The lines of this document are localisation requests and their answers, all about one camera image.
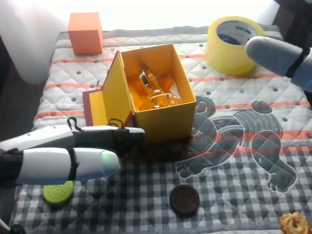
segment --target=yellow tape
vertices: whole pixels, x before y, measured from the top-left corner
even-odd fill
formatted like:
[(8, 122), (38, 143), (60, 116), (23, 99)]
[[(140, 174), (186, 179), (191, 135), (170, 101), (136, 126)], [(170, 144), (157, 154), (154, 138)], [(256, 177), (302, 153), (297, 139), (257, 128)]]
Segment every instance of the yellow tape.
[(264, 31), (256, 22), (236, 16), (222, 17), (209, 26), (205, 59), (217, 71), (236, 75), (253, 69), (245, 53), (247, 41)]

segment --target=gingham pattern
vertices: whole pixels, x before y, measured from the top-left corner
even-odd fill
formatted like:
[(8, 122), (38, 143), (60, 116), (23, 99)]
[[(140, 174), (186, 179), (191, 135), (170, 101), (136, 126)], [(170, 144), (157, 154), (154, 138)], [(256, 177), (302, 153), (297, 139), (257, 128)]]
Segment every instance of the gingham pattern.
[[(267, 34), (280, 37), (277, 32)], [(117, 49), (125, 51), (171, 42), (176, 43), (180, 55), (203, 54), (206, 38), (205, 33), (109, 38), (104, 41), (107, 46), (104, 53), (88, 59), (113, 58)], [(56, 47), (52, 62), (81, 59), (66, 48), (70, 47), (66, 39), (58, 40)], [(216, 106), (230, 107), (232, 103), (255, 100), (299, 103), (273, 108), (273, 115), (286, 131), (279, 158), (292, 166), (297, 175), (289, 191), (269, 190), (269, 174), (255, 162), (249, 148), (237, 147), (224, 163), (187, 179), (179, 176), (176, 164), (172, 162), (123, 163), (120, 172), (111, 177), (75, 182), (73, 198), (59, 209), (44, 202), (41, 186), (18, 187), (11, 225), (18, 223), (27, 233), (263, 234), (282, 233), (279, 219), (285, 213), (301, 212), (311, 222), (312, 157), (311, 148), (307, 146), (311, 145), (311, 140), (310, 137), (299, 139), (299, 136), (302, 136), (301, 130), (312, 129), (312, 122), (310, 106), (300, 105), (306, 101), (302, 90), (290, 84), (287, 78), (269, 75), (259, 79), (226, 80), (227, 76), (212, 70), (204, 58), (182, 59), (181, 62), (195, 94), (211, 98)], [(109, 66), (109, 62), (52, 65), (47, 81), (50, 88), (44, 90), (35, 128), (65, 123), (67, 117), (57, 116), (57, 111), (83, 111), (81, 92), (95, 88), (98, 80), (102, 84)], [(263, 74), (271, 73), (257, 67), (253, 75)], [(196, 80), (204, 77), (219, 79), (210, 82)], [(58, 86), (65, 82), (92, 87)], [(239, 110), (225, 106), (217, 110), (214, 117), (233, 116)], [(83, 126), (84, 115), (75, 113), (78, 123)], [(168, 158), (179, 158), (178, 154), (170, 148), (163, 148), (152, 149), (143, 156), (147, 161), (167, 161)], [(169, 194), (180, 184), (193, 186), (200, 196), (198, 212), (191, 218), (180, 219), (170, 209)]]

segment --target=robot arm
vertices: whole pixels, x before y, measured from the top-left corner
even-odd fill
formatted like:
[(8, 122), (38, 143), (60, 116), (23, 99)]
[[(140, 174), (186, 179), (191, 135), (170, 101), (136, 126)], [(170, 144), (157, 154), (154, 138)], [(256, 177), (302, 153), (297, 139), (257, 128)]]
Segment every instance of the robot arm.
[(109, 176), (119, 170), (117, 155), (145, 139), (140, 128), (75, 128), (51, 126), (0, 142), (0, 187)]
[(256, 36), (246, 44), (247, 55), (261, 66), (291, 78), (300, 88), (312, 92), (312, 49), (302, 49), (287, 42)]

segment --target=green cookie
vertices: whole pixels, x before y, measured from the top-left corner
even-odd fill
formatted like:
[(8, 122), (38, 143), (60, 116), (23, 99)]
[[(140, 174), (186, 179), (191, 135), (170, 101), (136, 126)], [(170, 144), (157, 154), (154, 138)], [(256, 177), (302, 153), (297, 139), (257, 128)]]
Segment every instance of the green cookie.
[(62, 205), (66, 203), (74, 193), (74, 184), (67, 181), (61, 185), (45, 185), (43, 187), (43, 196), (47, 202), (52, 205)]

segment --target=quilted mat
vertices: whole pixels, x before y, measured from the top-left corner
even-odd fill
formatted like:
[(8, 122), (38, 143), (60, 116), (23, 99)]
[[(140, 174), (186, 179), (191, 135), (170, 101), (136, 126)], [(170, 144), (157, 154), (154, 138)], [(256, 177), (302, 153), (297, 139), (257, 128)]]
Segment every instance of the quilted mat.
[[(101, 87), (117, 50), (174, 43), (197, 100), (194, 137), (134, 149), (115, 175), (75, 182), (62, 208), (45, 203), (42, 186), (20, 186), (11, 225), (27, 233), (274, 234), (286, 213), (312, 222), (312, 111), (303, 91), (260, 66), (244, 77), (213, 70), (203, 56), (207, 30), (106, 32), (103, 54), (83, 57), (61, 33), (34, 129), (69, 116), (85, 126), (82, 92)], [(180, 184), (199, 193), (190, 218), (169, 204)]]

